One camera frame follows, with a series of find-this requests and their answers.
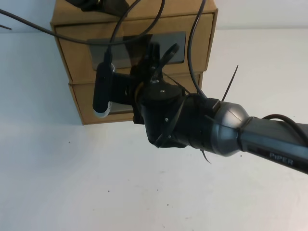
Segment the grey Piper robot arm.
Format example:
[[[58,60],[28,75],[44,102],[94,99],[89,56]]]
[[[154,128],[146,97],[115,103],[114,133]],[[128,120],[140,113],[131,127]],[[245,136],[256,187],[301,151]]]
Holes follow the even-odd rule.
[[[141,79],[135,105],[152,145],[190,146],[224,157],[242,151],[307,173],[306,124],[278,114],[252,117],[239,104],[186,93],[184,87],[165,82],[162,67],[178,48],[174,44],[161,56],[159,44],[150,43],[131,70]]]

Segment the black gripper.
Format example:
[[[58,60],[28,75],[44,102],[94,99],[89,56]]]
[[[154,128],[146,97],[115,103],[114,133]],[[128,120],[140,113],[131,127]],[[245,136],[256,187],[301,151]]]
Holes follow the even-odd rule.
[[[179,85],[163,80],[163,67],[178,52],[179,45],[173,44],[160,59],[160,45],[148,44],[143,57],[145,63],[131,68],[135,77],[132,89],[135,124],[145,125],[148,141],[157,148],[185,148],[188,144],[174,134],[180,115],[189,94]]]

